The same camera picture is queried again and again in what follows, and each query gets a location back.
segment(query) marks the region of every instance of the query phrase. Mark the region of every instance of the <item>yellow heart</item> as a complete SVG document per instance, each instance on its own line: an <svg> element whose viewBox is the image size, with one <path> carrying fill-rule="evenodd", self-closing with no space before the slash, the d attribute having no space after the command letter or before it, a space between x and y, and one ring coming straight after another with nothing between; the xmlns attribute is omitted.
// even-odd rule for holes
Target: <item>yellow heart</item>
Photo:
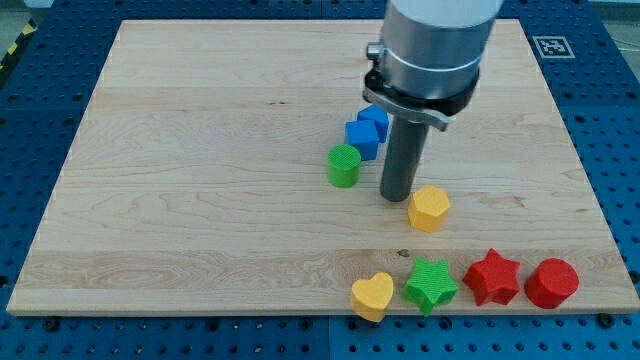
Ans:
<svg viewBox="0 0 640 360"><path fill-rule="evenodd" d="M351 307L362 318L380 322L393 297L393 279L381 272L370 280L360 279L351 286Z"/></svg>

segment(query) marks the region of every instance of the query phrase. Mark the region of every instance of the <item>red star-shaped block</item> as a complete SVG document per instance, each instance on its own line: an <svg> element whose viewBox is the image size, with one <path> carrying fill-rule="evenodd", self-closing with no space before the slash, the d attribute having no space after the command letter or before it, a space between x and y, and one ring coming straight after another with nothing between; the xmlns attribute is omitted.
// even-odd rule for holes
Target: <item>red star-shaped block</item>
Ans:
<svg viewBox="0 0 640 360"><path fill-rule="evenodd" d="M505 259L490 249L484 260L469 267L462 281L473 291L478 306L490 301L507 305L520 291L516 278L519 268L519 262Z"/></svg>

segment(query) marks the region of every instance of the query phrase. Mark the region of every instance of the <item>3d printed block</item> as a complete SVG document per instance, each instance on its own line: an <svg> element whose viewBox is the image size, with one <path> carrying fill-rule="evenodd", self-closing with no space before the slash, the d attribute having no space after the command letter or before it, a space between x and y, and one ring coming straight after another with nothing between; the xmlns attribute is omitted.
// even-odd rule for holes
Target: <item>3d printed block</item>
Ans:
<svg viewBox="0 0 640 360"><path fill-rule="evenodd" d="M360 151L362 161L375 160L378 156L378 132L373 120L348 122L344 142Z"/></svg>
<svg viewBox="0 0 640 360"><path fill-rule="evenodd" d="M449 276L446 260L431 263L416 258L403 297L416 304L424 316L429 316L435 306L450 303L457 291L458 285Z"/></svg>
<svg viewBox="0 0 640 360"><path fill-rule="evenodd" d="M564 260L549 258L527 279L524 289L527 297L543 309L555 309L578 290L578 274Z"/></svg>
<svg viewBox="0 0 640 360"><path fill-rule="evenodd" d="M376 131L378 132L378 141L380 143L387 141L387 133L389 132L389 115L386 111L380 109L376 105L371 105L358 112L358 120L373 120L376 126Z"/></svg>
<svg viewBox="0 0 640 360"><path fill-rule="evenodd" d="M360 152L351 145L335 146L327 156L329 166L327 179L331 185L348 188L358 182L360 175Z"/></svg>
<svg viewBox="0 0 640 360"><path fill-rule="evenodd" d="M476 305L490 301L507 305L520 291L516 277L519 268L519 262L505 259L490 249L484 260L469 267L462 281L473 291Z"/></svg>
<svg viewBox="0 0 640 360"><path fill-rule="evenodd" d="M375 274L370 280L360 279L351 287L351 307L356 314L380 322L393 297L393 279L387 273Z"/></svg>
<svg viewBox="0 0 640 360"><path fill-rule="evenodd" d="M411 226L422 231L436 231L449 214L447 192L435 186L426 185L411 195L409 221Z"/></svg>

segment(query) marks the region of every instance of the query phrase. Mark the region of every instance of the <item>blue pegboard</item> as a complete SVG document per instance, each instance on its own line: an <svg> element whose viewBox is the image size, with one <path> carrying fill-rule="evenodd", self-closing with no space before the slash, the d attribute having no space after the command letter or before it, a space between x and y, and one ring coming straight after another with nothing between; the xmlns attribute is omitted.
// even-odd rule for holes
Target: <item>blue pegboard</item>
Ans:
<svg viewBox="0 0 640 360"><path fill-rule="evenodd" d="M0 359L640 357L640 316L16 319L4 308L122 19L382 18L384 0L58 0L0 92ZM583 0L507 0L627 267L640 271L640 105ZM543 58L562 36L573 59Z"/></svg>

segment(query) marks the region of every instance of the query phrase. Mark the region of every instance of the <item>green star-shaped block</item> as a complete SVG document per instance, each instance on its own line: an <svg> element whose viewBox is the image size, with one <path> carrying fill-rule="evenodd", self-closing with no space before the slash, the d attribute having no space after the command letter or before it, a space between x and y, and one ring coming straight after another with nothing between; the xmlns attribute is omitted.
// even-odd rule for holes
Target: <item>green star-shaped block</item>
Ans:
<svg viewBox="0 0 640 360"><path fill-rule="evenodd" d="M403 297L418 305L424 316L435 306L447 305L458 292L458 285L449 276L449 262L428 262L416 258Z"/></svg>

